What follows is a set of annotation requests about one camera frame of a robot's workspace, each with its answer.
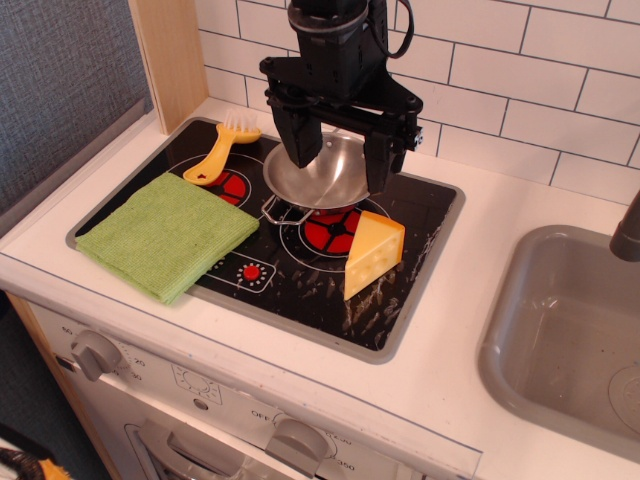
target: white bristles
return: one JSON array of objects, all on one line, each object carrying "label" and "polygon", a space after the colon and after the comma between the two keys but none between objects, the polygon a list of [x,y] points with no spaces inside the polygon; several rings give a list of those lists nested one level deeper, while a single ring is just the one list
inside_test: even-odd
[{"label": "white bristles", "polygon": [[253,112],[228,110],[224,119],[224,126],[241,132],[253,132],[256,128],[257,116]]}]

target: gray sink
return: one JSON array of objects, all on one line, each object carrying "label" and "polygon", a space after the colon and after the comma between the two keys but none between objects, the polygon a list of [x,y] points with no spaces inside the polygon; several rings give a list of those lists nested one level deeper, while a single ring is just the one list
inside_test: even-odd
[{"label": "gray sink", "polygon": [[640,264],[569,226],[516,247],[480,348],[512,413],[640,463]]}]

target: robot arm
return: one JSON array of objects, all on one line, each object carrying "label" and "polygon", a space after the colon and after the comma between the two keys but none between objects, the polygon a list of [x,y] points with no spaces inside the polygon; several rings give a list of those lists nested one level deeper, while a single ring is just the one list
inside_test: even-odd
[{"label": "robot arm", "polygon": [[417,125],[422,101],[395,82],[387,58],[409,47],[413,19],[400,50],[388,50],[386,0],[292,0],[289,23],[300,57],[266,58],[267,103],[289,158],[307,166],[322,148],[321,124],[365,137],[371,194],[384,191],[407,150],[421,142]]}]

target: cheese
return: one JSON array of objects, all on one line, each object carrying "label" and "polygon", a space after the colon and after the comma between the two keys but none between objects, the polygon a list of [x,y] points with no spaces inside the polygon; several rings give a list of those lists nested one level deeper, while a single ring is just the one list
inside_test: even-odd
[{"label": "cheese", "polygon": [[345,266],[344,299],[348,300],[402,260],[404,226],[363,211]]}]

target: stovetop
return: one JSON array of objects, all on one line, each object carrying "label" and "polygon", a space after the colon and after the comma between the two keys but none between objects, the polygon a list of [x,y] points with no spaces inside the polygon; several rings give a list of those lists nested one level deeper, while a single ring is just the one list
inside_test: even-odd
[{"label": "stovetop", "polygon": [[[162,173],[181,177],[211,150],[215,125],[195,119],[183,126],[80,224],[75,236],[89,231]],[[319,212],[301,225],[277,226],[261,212],[272,196],[263,179],[263,161],[276,145],[265,136],[234,145],[216,183],[201,187],[259,218],[260,227],[187,293],[364,361],[387,360],[397,349],[460,210],[460,192],[399,174],[383,194],[351,208]],[[344,267],[362,210],[405,226],[403,257],[398,266],[345,301]],[[303,215],[288,205],[272,213],[294,221]]]}]

